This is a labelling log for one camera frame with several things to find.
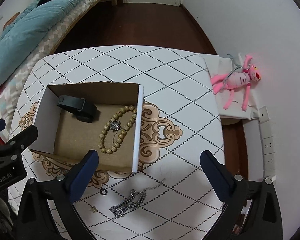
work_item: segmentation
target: table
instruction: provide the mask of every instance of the table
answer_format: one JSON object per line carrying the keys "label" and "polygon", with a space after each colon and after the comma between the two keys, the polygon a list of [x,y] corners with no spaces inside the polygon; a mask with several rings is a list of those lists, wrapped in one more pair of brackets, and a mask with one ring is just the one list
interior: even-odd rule
{"label": "table", "polygon": [[[149,46],[105,46],[47,56],[26,81],[10,137],[32,124],[46,85],[91,81],[143,84],[145,103],[139,171],[96,171],[74,204],[83,221],[97,239],[202,239],[222,203],[200,168],[200,153],[208,149],[224,163],[220,117],[204,56]],[[8,189],[16,209],[29,178],[51,180],[71,168],[27,150],[23,157],[28,176]],[[147,191],[141,208],[114,219],[109,208],[131,189],[156,186],[163,178],[162,186]],[[108,190],[105,196],[99,193],[102,187]],[[68,238],[53,202],[49,205],[61,235]]]}

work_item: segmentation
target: blue blanket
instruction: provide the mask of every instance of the blue blanket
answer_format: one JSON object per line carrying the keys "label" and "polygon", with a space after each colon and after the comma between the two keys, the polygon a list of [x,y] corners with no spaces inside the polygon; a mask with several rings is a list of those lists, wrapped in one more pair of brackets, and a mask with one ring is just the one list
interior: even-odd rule
{"label": "blue blanket", "polygon": [[26,59],[47,32],[81,0],[34,1],[0,37],[0,85]]}

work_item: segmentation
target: pink stuffed animal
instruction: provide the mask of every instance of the pink stuffed animal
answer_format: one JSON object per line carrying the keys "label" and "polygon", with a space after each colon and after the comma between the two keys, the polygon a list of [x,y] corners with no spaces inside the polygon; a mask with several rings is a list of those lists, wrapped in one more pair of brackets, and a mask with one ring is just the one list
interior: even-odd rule
{"label": "pink stuffed animal", "polygon": [[261,79],[261,75],[258,69],[254,65],[249,65],[248,63],[252,59],[251,56],[246,55],[246,58],[243,63],[243,70],[241,73],[233,72],[229,77],[229,74],[216,75],[211,78],[211,83],[213,85],[213,93],[216,95],[220,92],[221,89],[230,90],[230,97],[226,104],[223,106],[224,109],[228,109],[233,98],[234,98],[234,89],[240,87],[246,87],[244,99],[242,103],[242,110],[247,110],[249,94],[250,94],[250,81],[258,82]]}

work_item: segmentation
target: dark brown floor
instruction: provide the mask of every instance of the dark brown floor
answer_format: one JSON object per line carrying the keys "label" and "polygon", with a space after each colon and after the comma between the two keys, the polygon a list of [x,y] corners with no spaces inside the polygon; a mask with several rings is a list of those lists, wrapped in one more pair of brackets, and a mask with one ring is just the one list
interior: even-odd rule
{"label": "dark brown floor", "polygon": [[[153,45],[216,54],[196,21],[183,7],[98,3],[69,32],[55,53],[106,45]],[[248,178],[242,122],[222,127],[226,166]]]}

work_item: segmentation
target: cardboard box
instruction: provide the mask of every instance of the cardboard box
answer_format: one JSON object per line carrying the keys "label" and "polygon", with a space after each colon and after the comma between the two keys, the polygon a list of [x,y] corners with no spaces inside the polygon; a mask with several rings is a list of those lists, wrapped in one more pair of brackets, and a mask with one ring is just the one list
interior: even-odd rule
{"label": "cardboard box", "polygon": [[[57,106],[61,95],[85,98],[95,104],[98,120],[80,122],[77,118]],[[99,155],[98,170],[137,172],[141,132],[143,86],[135,83],[86,82],[47,86],[39,100],[33,125],[38,128],[38,139],[29,147],[30,151],[63,163],[76,164],[90,150]],[[98,148],[103,126],[124,106],[137,108],[137,119],[127,132],[121,147],[113,154],[103,154]],[[127,112],[119,118],[121,126],[131,118]],[[109,131],[105,147],[110,148],[115,132]]]}

